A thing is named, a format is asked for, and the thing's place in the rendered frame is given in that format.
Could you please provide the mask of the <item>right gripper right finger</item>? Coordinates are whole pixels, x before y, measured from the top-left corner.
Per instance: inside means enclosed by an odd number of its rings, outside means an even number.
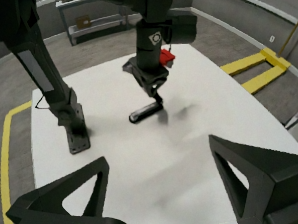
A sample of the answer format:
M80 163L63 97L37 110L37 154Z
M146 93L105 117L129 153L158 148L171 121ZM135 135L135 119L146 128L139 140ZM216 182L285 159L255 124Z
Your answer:
M208 138L238 224L261 224L266 217L298 204L298 154L241 144L213 134ZM246 177L249 189L229 164Z

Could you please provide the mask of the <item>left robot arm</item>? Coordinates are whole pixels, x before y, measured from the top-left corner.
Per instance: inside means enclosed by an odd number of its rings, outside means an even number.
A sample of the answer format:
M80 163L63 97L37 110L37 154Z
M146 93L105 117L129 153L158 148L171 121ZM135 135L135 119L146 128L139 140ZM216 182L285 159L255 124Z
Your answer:
M173 0L100 1L140 13L143 19L136 22L136 45L141 49L159 49L162 39L167 45L195 41L197 16L189 11L170 10ZM36 9L36 0L0 0L0 42L16 56L45 97L49 110L58 119L58 126L67 131L69 152L74 155L90 148L82 107L44 44Z

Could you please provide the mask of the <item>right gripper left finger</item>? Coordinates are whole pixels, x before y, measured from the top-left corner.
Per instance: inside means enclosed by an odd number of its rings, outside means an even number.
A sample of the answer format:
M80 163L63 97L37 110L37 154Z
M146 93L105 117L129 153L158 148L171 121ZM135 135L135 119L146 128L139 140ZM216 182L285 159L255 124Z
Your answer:
M34 211L70 215L63 200L97 174L90 199L82 216L102 217L110 166L104 156L53 182L18 197L13 205Z

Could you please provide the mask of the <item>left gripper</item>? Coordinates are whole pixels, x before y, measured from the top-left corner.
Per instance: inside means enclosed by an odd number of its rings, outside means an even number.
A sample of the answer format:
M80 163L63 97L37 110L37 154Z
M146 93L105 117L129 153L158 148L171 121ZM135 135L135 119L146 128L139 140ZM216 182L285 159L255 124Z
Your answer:
M136 58L138 58L138 62ZM140 88L143 86L148 97L152 98L158 89L167 82L169 70L165 67L167 66L166 62L174 61L175 59L176 56L167 49L161 49L160 47L156 50L144 50L138 48L136 45L136 56L128 58L128 63L132 65L129 67L129 71ZM153 86L155 86L155 88L151 93L150 89Z

